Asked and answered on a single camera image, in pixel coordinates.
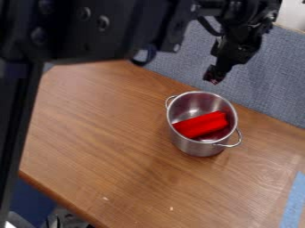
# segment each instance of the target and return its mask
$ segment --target wooden table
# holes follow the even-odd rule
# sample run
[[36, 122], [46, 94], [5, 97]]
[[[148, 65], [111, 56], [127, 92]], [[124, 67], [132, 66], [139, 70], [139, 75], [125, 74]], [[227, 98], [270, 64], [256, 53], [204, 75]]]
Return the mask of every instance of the wooden table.
[[95, 227], [278, 227], [305, 131], [235, 105], [243, 144], [190, 157], [164, 110], [190, 90], [124, 61], [42, 77], [20, 176]]

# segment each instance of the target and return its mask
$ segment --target red object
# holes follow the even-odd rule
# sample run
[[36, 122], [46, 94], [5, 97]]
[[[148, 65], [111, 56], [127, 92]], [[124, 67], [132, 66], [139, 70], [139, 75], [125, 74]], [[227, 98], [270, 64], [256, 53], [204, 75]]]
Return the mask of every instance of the red object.
[[190, 118], [172, 124], [176, 131], [187, 138], [195, 138], [211, 132], [215, 132], [228, 125], [226, 115], [220, 111], [215, 111], [206, 115]]

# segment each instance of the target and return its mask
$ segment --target gray fabric backdrop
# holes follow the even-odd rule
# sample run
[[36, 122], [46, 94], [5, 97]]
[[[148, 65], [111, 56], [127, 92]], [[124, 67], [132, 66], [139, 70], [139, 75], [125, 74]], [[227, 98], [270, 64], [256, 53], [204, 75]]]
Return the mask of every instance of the gray fabric backdrop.
[[147, 68], [305, 127], [305, 35], [275, 27], [258, 55], [246, 65], [234, 67], [219, 85], [202, 81], [202, 73], [214, 63], [212, 42], [214, 37], [194, 21], [179, 53], [160, 53]]

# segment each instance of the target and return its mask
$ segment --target stainless steel pot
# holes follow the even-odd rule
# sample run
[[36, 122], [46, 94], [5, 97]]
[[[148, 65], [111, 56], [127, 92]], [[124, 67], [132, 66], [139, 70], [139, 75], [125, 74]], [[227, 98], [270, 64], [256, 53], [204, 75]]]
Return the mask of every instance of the stainless steel pot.
[[[184, 153], [191, 156], [208, 157], [220, 153], [224, 148], [232, 148], [240, 144], [242, 134], [236, 128], [235, 109], [232, 104], [219, 95], [195, 91], [169, 96], [165, 100], [165, 108], [171, 141]], [[186, 138], [172, 127], [173, 123], [216, 110], [226, 113], [228, 127], [224, 130], [192, 140]], [[227, 140], [234, 131], [238, 133], [239, 139], [236, 144], [228, 145]]]

